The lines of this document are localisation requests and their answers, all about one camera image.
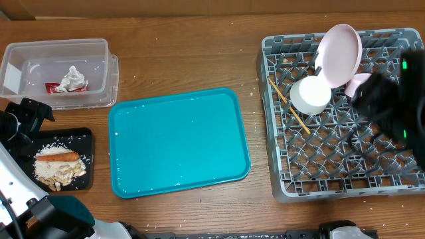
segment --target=clear plastic container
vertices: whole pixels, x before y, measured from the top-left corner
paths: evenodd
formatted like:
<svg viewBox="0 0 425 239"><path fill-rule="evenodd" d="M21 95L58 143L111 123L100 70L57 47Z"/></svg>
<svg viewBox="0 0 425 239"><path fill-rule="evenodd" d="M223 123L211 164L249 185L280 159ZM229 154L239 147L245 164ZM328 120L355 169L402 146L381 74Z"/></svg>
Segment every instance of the clear plastic container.
<svg viewBox="0 0 425 239"><path fill-rule="evenodd" d="M88 91L47 94L45 83L60 83L69 68L88 81ZM105 39L49 40L7 46L0 68L3 98L30 98L54 110L112 106L118 94L118 59Z"/></svg>

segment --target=chopstick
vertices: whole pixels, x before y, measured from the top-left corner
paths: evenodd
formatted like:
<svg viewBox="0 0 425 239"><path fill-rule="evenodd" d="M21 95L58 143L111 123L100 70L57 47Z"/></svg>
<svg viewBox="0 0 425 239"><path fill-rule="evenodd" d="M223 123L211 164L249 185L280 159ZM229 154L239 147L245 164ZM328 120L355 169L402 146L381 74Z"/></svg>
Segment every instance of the chopstick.
<svg viewBox="0 0 425 239"><path fill-rule="evenodd" d="M276 87L276 85L272 82L272 79L268 79L268 81L271 83L271 85L273 86L273 88L278 92L279 96L281 97L281 99L285 102L285 104L288 103L288 101L286 100L286 98L284 97L284 95L282 93L280 93L280 90L278 89L278 87ZM308 134L310 133L310 130L308 130L307 126L305 126L305 124L302 122L302 120L299 118L299 116L297 115L297 113L295 112L294 109L292 109L292 107L290 106L290 111L292 112L292 114L295 116L295 118L298 120L299 124L301 124L301 126L305 129L305 131Z"/></svg>

